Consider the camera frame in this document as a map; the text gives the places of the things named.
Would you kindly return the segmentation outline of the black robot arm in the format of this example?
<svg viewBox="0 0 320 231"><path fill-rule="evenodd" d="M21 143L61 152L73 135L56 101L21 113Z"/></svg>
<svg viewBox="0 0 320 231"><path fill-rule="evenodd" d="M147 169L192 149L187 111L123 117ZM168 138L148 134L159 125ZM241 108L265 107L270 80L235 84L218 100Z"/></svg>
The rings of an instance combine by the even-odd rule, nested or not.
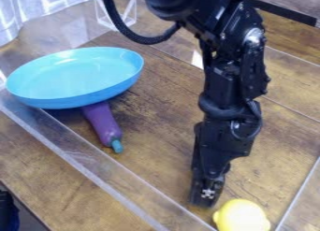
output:
<svg viewBox="0 0 320 231"><path fill-rule="evenodd" d="M250 154L262 126L254 99L267 92L262 19L246 0L144 0L151 12L198 39L204 74L195 125L190 203L218 201L230 162Z"/></svg>

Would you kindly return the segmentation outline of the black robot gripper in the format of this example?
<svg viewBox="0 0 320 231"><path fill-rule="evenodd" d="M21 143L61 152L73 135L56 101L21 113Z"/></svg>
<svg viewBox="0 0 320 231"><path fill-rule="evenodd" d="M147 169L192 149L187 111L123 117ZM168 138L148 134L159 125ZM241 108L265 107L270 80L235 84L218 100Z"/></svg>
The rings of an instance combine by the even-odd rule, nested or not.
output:
<svg viewBox="0 0 320 231"><path fill-rule="evenodd" d="M215 205L230 162L249 155L261 126L261 116L251 113L232 119L203 115L202 122L195 125L196 138L191 163L188 202L194 206L211 208Z"/></svg>

